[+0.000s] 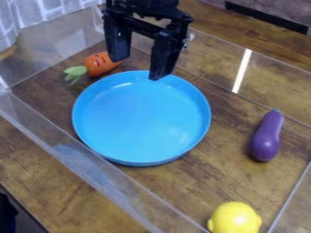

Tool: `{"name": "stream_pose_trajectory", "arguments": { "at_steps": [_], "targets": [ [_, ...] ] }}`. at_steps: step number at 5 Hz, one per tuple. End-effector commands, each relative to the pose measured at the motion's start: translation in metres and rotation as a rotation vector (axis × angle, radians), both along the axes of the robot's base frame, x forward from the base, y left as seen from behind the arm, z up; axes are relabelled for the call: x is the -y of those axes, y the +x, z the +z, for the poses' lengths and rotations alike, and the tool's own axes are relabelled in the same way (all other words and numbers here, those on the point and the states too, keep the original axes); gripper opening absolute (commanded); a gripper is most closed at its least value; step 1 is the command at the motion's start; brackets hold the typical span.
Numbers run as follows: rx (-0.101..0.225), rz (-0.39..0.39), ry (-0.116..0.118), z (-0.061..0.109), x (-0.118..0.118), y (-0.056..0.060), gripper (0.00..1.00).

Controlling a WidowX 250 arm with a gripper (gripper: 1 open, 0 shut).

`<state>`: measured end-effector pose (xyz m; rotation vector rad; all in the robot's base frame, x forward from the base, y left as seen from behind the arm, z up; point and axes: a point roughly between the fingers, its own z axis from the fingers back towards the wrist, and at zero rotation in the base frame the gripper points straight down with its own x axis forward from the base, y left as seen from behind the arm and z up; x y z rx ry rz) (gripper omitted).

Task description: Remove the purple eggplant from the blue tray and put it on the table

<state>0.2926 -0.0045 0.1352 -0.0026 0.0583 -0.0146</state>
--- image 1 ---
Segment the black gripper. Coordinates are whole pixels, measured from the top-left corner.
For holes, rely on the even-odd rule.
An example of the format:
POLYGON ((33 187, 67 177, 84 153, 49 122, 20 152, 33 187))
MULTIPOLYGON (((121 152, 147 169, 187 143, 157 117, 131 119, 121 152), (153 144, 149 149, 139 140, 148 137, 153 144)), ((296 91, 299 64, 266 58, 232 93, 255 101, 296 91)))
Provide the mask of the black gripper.
POLYGON ((129 56, 132 33, 155 39, 148 76, 153 81, 171 74, 193 22, 177 4, 179 0, 107 0, 103 10, 105 46, 115 63, 129 56))

